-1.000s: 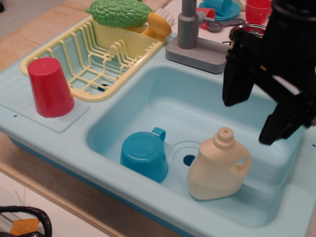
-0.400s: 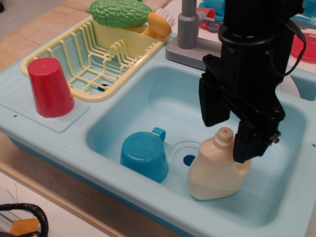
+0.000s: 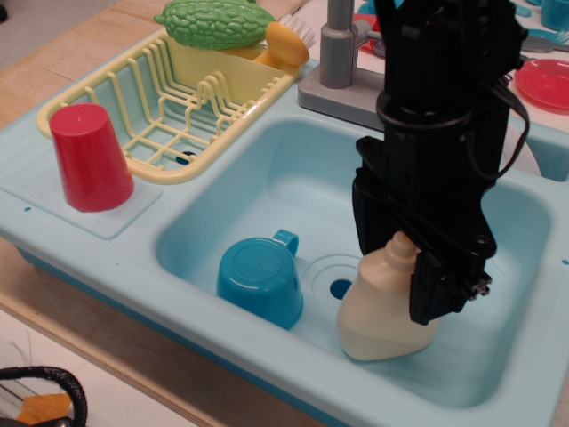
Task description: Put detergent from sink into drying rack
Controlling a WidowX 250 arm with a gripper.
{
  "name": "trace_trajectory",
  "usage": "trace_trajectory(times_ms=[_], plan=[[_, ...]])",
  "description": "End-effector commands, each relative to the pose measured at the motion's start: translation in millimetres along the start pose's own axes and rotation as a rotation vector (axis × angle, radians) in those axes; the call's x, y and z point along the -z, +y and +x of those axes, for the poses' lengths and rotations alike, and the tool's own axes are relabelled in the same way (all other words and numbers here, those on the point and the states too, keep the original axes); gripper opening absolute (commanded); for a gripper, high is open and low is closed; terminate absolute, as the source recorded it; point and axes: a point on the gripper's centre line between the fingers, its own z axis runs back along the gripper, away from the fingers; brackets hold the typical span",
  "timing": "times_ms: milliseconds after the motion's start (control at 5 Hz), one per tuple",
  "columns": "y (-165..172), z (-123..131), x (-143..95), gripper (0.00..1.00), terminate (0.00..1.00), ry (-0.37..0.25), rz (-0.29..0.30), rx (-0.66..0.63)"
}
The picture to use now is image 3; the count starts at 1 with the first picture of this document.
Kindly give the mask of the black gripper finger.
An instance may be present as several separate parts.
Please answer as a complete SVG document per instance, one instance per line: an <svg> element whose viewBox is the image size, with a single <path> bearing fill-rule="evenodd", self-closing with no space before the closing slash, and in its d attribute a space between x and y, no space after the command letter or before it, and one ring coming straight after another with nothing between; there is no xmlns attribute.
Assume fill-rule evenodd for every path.
<svg viewBox="0 0 569 427"><path fill-rule="evenodd" d="M437 254L420 252L411 279L409 314L412 322L427 325L450 313L459 313L467 302L490 293L492 278L482 270L473 278L454 271Z"/></svg>

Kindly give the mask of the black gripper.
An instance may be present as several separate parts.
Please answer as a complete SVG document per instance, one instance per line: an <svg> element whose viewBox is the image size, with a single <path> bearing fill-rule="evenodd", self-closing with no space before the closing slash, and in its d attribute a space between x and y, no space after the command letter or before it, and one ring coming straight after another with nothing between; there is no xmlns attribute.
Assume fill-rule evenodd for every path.
<svg viewBox="0 0 569 427"><path fill-rule="evenodd" d="M497 249L482 196L505 173L505 77L526 38L509 1L379 1L384 137L358 141L352 207L363 255L401 230L424 252L483 262Z"/></svg>

